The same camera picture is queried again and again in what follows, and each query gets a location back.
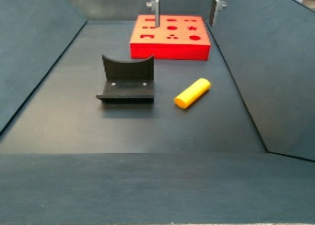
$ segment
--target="gray wall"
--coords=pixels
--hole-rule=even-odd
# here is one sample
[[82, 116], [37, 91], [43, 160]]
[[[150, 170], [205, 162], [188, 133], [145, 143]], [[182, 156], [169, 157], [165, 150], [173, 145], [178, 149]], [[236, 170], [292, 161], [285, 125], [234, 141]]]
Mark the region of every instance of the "gray wall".
[[[69, 0], [89, 20], [136, 20], [149, 0]], [[160, 0], [161, 14], [208, 16], [212, 0]]]

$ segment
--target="red shape sorter block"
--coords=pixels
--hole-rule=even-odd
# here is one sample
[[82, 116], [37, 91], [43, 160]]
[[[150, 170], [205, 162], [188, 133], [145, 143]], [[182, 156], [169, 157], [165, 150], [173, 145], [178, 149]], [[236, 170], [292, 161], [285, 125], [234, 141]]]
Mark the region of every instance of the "red shape sorter block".
[[210, 42], [204, 22], [197, 16], [138, 15], [130, 38], [132, 58], [208, 60]]

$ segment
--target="black bracket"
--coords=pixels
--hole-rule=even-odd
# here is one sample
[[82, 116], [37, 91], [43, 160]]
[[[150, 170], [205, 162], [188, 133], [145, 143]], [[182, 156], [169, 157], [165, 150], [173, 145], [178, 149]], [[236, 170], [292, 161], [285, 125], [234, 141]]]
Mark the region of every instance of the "black bracket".
[[120, 62], [102, 55], [105, 84], [96, 98], [109, 102], [153, 102], [153, 56], [142, 61]]

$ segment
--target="black surface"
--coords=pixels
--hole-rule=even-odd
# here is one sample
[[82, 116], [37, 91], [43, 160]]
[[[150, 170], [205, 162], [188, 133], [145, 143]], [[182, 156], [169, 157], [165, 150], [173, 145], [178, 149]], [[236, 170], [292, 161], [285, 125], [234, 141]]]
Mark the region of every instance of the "black surface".
[[[264, 152], [214, 44], [204, 61], [154, 60], [153, 104], [102, 105], [102, 53], [130, 60], [133, 22], [88, 22], [0, 139], [0, 153]], [[173, 98], [200, 77], [189, 107]]]
[[[149, 0], [69, 0], [88, 20], [130, 20], [138, 14], [153, 14], [146, 8]], [[206, 17], [212, 0], [160, 0], [165, 15], [198, 15]]]
[[65, 0], [0, 0], [0, 134], [84, 23]]
[[102, 55], [105, 84], [102, 95], [96, 98], [104, 102], [153, 102], [153, 56], [145, 60], [117, 61]]
[[1, 155], [0, 223], [315, 221], [315, 164], [270, 154]]
[[315, 13], [292, 0], [228, 0], [212, 34], [269, 151], [315, 160]]

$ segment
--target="yellow cylinder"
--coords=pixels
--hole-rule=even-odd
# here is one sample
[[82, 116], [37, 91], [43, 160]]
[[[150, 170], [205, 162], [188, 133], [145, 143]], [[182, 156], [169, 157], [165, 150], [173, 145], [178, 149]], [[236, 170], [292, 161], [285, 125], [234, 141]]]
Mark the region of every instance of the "yellow cylinder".
[[210, 85], [212, 84], [206, 79], [200, 78], [173, 99], [176, 105], [185, 109], [198, 98], [198, 96], [210, 88]]

